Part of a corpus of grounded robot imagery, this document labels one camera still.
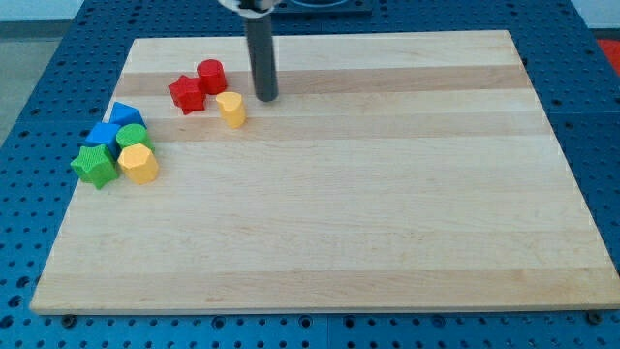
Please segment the green block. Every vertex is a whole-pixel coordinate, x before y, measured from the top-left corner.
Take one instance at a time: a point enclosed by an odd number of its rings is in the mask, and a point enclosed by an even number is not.
[[[153,148],[153,144],[151,143],[151,139],[148,137],[146,128],[140,124],[129,124],[121,127],[120,130],[118,130],[118,133],[116,133],[116,142],[121,149],[134,144],[142,143],[149,149],[153,151],[155,150]]]
[[[104,144],[81,147],[79,155],[71,162],[71,167],[79,179],[93,183],[97,189],[118,178],[114,158]]]

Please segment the green star-shaped block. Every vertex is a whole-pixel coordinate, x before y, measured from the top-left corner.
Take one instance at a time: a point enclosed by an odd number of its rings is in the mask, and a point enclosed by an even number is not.
[[[97,189],[118,178],[114,158],[104,144],[81,147],[79,155],[71,162],[71,168],[79,179],[93,183]]]

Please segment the red cylinder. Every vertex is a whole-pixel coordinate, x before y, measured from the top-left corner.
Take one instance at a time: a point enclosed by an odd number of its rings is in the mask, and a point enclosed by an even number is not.
[[[216,59],[207,59],[198,65],[198,76],[201,78],[203,93],[216,95],[226,90],[226,76],[222,63]]]

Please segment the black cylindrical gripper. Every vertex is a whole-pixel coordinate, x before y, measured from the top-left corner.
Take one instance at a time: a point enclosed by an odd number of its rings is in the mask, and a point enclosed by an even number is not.
[[[245,19],[245,38],[248,42],[256,96],[263,102],[271,102],[278,97],[271,16]]]

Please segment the toy block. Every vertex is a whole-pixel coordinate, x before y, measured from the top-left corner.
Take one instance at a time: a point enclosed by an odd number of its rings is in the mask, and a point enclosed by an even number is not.
[[[135,184],[145,184],[157,178],[159,164],[151,149],[142,143],[123,148],[118,157],[123,173]]]
[[[226,76],[222,63],[216,59],[207,59],[197,68],[198,76],[201,79],[202,91],[210,95],[216,95],[226,90]]]
[[[172,101],[187,115],[192,111],[204,111],[206,96],[201,91],[200,78],[181,76],[168,86]]]
[[[71,167],[79,179],[93,183],[97,189],[118,178],[114,159],[104,144],[82,146],[77,158],[71,162]]]
[[[120,149],[116,143],[116,133],[120,129],[120,125],[113,123],[97,122],[95,127],[90,130],[84,144],[86,146],[105,145],[114,159],[118,157]]]
[[[121,127],[116,134],[116,142],[121,149],[142,143],[149,149],[154,150],[146,129],[140,124],[129,124]]]
[[[120,126],[137,123],[146,127],[139,110],[120,102],[114,102],[109,116],[109,123],[115,123]]]
[[[230,128],[239,128],[245,122],[245,106],[243,97],[236,92],[222,92],[215,97],[220,115]]]

